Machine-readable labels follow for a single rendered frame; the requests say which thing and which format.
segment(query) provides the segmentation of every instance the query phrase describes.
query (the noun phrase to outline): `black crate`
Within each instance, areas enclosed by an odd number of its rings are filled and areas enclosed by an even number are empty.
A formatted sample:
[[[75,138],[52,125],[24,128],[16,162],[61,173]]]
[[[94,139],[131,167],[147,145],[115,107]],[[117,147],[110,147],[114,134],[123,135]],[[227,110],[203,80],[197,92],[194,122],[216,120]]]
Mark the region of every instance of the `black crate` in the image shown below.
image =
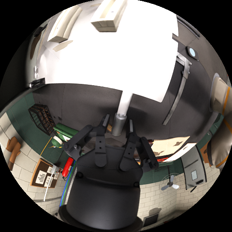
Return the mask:
[[[54,131],[55,123],[46,105],[34,104],[28,109],[30,117],[41,131],[48,136]]]

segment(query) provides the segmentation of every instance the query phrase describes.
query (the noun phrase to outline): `yellow stick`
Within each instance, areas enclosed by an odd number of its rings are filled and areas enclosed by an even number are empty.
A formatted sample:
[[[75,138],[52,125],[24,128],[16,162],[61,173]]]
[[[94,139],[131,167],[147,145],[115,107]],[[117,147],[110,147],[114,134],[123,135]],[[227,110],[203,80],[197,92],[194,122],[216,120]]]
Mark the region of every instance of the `yellow stick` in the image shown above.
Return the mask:
[[[50,140],[51,140],[51,139],[52,139],[52,137],[50,138]],[[48,141],[48,143],[50,142],[50,140]],[[48,145],[48,143],[47,143],[47,145]],[[46,145],[46,146],[47,146],[47,145]],[[44,147],[44,149],[43,149],[42,153],[44,152],[44,150],[45,150],[46,146]],[[40,156],[42,155],[42,153],[40,154]]]

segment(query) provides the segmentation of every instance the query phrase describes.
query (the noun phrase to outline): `beige poster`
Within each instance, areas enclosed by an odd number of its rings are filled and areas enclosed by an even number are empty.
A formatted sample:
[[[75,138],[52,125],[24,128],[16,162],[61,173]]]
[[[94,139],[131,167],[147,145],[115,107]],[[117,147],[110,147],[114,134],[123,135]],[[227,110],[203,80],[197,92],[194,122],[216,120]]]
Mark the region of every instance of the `beige poster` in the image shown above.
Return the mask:
[[[152,150],[155,156],[174,154],[187,141],[187,137],[177,137],[168,140],[154,140]]]
[[[174,155],[172,155],[171,157],[169,157],[168,159],[166,159],[162,163],[177,160],[182,155],[184,155],[185,153],[190,151],[195,145],[196,145],[196,143],[187,143],[181,150],[179,150],[177,153],[175,153]]]

